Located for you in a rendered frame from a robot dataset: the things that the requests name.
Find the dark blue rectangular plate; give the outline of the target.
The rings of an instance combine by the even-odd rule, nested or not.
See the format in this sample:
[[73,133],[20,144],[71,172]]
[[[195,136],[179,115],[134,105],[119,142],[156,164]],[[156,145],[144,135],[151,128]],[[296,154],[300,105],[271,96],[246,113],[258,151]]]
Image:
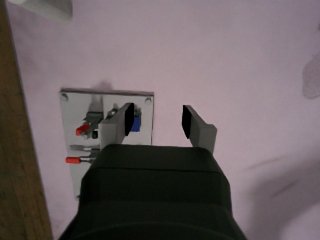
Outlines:
[[134,123],[130,132],[140,132],[140,115],[134,115]]

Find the light grey fixture plate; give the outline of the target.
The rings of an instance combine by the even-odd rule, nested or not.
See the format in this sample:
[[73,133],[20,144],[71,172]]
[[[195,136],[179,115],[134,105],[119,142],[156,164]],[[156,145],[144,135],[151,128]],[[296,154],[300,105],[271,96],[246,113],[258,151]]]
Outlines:
[[[91,149],[100,149],[99,129],[98,138],[84,140],[82,136],[76,135],[76,129],[82,126],[87,112],[103,112],[103,120],[112,116],[111,110],[119,109],[126,103],[134,103],[136,115],[140,115],[140,132],[129,132],[122,144],[151,145],[152,120],[153,120],[153,95],[93,93],[60,91],[59,100],[65,132],[68,157],[89,156]],[[68,96],[68,101],[60,99],[62,94]],[[151,99],[151,104],[146,105],[145,99]],[[70,165],[74,198],[80,195],[81,179],[92,164],[80,163]]]

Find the white bottle with black cap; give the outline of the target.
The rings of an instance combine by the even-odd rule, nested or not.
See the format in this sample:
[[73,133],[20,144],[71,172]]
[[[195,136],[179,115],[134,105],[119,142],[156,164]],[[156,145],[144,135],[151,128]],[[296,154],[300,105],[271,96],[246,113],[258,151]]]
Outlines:
[[60,24],[73,18],[72,0],[7,0]]

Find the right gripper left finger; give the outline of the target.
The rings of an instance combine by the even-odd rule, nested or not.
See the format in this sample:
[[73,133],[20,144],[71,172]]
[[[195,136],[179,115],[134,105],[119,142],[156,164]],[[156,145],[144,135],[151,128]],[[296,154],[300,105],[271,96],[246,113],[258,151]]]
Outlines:
[[110,144],[122,144],[134,123],[134,103],[126,102],[110,119],[98,123],[100,152]]

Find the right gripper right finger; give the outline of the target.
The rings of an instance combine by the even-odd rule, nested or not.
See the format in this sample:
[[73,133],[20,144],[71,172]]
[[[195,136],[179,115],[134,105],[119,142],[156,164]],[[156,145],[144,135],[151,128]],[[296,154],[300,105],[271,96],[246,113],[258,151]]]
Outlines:
[[191,105],[183,105],[182,128],[193,147],[201,147],[214,153],[217,128],[206,124]]

